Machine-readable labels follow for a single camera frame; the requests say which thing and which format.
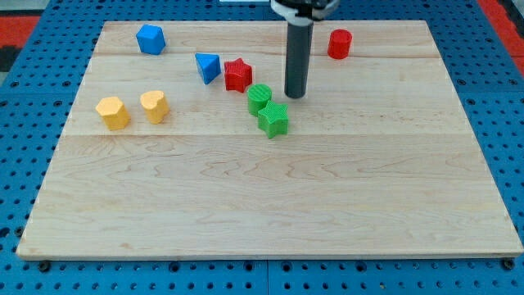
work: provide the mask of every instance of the red surface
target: red surface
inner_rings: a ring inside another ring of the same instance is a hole
[[[524,39],[517,33],[517,27],[508,18],[506,9],[497,0],[477,0],[500,40],[524,75]]]
[[[334,59],[343,59],[350,54],[353,36],[345,29],[335,29],[329,37],[327,54]]]
[[[237,90],[244,93],[246,87],[253,83],[253,71],[251,66],[246,64],[241,58],[235,61],[226,61],[225,82],[226,90]]]
[[[0,47],[24,47],[40,16],[0,16]]]

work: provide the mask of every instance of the yellow block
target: yellow block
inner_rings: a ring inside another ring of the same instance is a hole
[[[109,130],[123,129],[131,119],[124,103],[118,97],[101,99],[96,109]]]
[[[146,117],[152,124],[159,124],[169,112],[169,106],[163,91],[153,90],[140,96],[140,103],[146,111]]]

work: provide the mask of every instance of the red cylinder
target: red cylinder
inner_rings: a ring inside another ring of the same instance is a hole
[[[350,55],[353,36],[345,29],[335,29],[329,38],[327,54],[334,59],[343,59]]]

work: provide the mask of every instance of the red star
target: red star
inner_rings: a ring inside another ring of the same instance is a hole
[[[253,71],[251,66],[246,64],[241,58],[236,61],[226,61],[224,63],[226,90],[237,90],[244,93],[246,87],[253,82]]]

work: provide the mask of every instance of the blue pegboard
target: blue pegboard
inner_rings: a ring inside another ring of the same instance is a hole
[[[473,0],[344,1],[426,20],[521,238],[524,82]],[[105,20],[281,20],[267,3],[51,0],[0,88],[0,293],[524,293],[524,260],[27,262],[14,251]]]

